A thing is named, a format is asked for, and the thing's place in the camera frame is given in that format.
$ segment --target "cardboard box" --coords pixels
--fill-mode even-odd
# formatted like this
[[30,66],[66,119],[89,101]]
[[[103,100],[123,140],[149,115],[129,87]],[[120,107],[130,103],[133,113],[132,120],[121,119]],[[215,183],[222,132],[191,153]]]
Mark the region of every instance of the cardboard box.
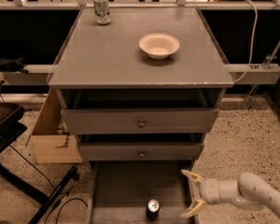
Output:
[[82,162],[77,150],[77,141],[73,135],[69,136],[67,147],[61,147],[66,142],[67,136],[57,134],[57,128],[62,118],[61,110],[62,107],[55,90],[50,90],[31,135],[38,163]]

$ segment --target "white bowl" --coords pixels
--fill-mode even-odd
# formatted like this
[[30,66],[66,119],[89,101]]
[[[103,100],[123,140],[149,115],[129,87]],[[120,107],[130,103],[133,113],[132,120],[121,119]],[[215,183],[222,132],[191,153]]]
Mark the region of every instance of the white bowl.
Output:
[[139,41],[140,49],[153,59],[165,59],[179,49],[176,38],[167,34],[145,35]]

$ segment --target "black can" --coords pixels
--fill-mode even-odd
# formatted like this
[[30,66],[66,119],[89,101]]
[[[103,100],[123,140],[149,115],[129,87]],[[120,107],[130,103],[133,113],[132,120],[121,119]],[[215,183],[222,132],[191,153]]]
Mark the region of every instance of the black can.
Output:
[[147,203],[147,217],[149,219],[156,219],[160,211],[160,204],[157,200],[152,199]]

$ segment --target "dresser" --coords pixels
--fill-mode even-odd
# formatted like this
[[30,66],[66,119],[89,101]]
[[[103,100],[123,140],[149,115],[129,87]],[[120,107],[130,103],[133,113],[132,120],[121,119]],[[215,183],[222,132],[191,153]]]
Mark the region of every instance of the dresser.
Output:
[[[85,161],[197,159],[232,79],[195,8],[111,8],[98,25],[80,11],[49,81]],[[180,49],[153,60],[147,34],[169,34]]]

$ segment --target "white cable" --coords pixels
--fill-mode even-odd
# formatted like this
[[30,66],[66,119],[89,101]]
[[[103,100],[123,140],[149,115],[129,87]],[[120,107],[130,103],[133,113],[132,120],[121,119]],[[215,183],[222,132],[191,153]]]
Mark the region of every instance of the white cable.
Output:
[[[251,35],[251,43],[250,43],[249,63],[248,63],[248,65],[247,65],[247,66],[248,66],[247,68],[249,68],[249,67],[250,67],[250,64],[251,64],[251,61],[252,61],[253,44],[254,44],[254,36],[255,36],[255,28],[256,28],[256,23],[257,23],[257,21],[258,21],[258,16],[259,16],[259,15],[258,15],[258,10],[257,10],[256,7],[255,7],[255,4],[254,4],[251,0],[245,0],[245,2],[247,2],[248,4],[250,4],[250,5],[254,8],[254,11],[255,11],[255,19],[254,19],[253,30],[252,30],[252,35]],[[235,79],[233,82],[236,83],[236,82],[238,82],[239,80],[241,80],[241,79],[245,76],[247,70],[246,70],[240,77],[238,77],[237,79]]]

